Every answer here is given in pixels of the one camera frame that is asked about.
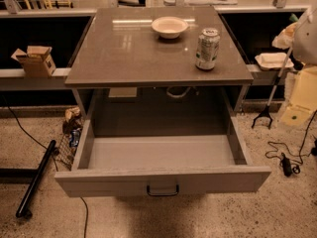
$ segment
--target can lid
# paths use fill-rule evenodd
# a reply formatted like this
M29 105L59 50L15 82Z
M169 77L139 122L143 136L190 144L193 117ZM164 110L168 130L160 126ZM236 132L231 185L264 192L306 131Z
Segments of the can lid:
M218 33L218 30L215 28L205 28L202 31L202 34L209 37L215 37L215 36L218 36L219 33Z

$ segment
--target speckled floor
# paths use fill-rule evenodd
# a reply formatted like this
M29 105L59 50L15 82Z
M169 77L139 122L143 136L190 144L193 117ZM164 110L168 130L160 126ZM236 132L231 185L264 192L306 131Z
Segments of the speckled floor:
M21 125L44 145L61 139L63 107L15 109ZM270 166L271 175L256 193L179 195L176 197L85 198L89 218L86 237L301 237L317 234L317 158L304 157L299 175L287 178L277 159L264 155L267 141L284 142L293 154L302 144L305 126L269 130L251 128L258 113L238 115L239 126L255 165ZM36 168L44 150L26 136L6 108L0 109L1 168ZM302 154L314 146L317 121L312 122ZM84 237L85 206L69 198L55 182L50 160L31 202L31 219L15 213L26 184L0 184L0 237Z

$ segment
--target bowl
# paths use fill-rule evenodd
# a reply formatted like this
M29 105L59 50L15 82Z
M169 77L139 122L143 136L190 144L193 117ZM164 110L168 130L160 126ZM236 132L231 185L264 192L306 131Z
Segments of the bowl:
M152 28L162 38L175 39L188 28L188 24L176 17L161 17L152 22Z

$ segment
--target cardboard box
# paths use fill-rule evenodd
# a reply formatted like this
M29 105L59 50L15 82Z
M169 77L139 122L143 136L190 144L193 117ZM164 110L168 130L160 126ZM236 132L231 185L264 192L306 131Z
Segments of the cardboard box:
M56 69L51 47L28 46L27 52L17 49L11 58L17 60L27 77L49 77Z

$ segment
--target power cord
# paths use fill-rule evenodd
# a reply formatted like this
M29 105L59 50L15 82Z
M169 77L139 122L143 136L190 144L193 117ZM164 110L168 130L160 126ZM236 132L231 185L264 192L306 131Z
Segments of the power cord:
M3 98L3 100L4 100L5 105L6 105L7 108L8 108L8 110L10 111L10 113L11 113L11 114L14 116L14 118L16 119L16 121L17 121L17 123L18 123L20 129L21 129L28 137L30 137L33 141L35 141L37 144L39 144L40 146L42 146L44 149L47 149L46 146L44 146L43 144L41 144L38 140L36 140L30 133L28 133L28 132L22 127L22 125L21 125L21 123L20 123L20 121L19 121L18 116L17 116L16 113L12 110L12 108L9 106L8 101L7 101L7 99L5 98L5 96L4 96L4 95L1 95L1 96L2 96L2 98ZM56 160L55 160L55 158L53 157L53 155L52 155L52 159L53 159L53 163L54 163L54 165L55 165L56 171L59 172L59 169L58 169ZM86 201L85 201L82 197L81 197L80 199L83 201L83 203L84 203L84 205L85 205L85 209L86 209L84 235L83 235L83 237L86 238L89 211L88 211L88 205L87 205Z
M271 151L268 151L265 153L265 156L268 158L268 159L279 159L280 160L280 165L282 166L283 168L283 172L285 174L286 177L289 177L291 176L292 174L300 174L300 166L304 164L303 162L303 159L302 157L309 157L310 154L313 154L314 151L317 152L317 140L315 138L315 148L312 149L311 153L309 153L308 155L302 155L301 152L304 148L304 145L305 145L305 142L306 142L306 138L307 138L307 134L308 134L308 131L309 131L309 127L312 123L312 121L314 120L315 118L315 115L317 113L317 110L314 112L313 116L311 117L308 125L307 125L307 128L305 130L305 135L304 135L304 138L303 138L303 142L300 146L300 149L299 149L299 152L298 152L298 156L295 156L293 154L291 154L288 146L285 144L285 143L278 143L278 142L273 142L273 141L268 141L267 143L274 148L274 150L271 150ZM278 156L278 155L272 155L271 153L277 153L279 151L279 148L278 146L282 146L286 149L287 151L287 154L292 156L292 157L295 157L295 158L299 158L299 161L298 160L294 160L294 159L289 159L285 153L281 153L281 157Z

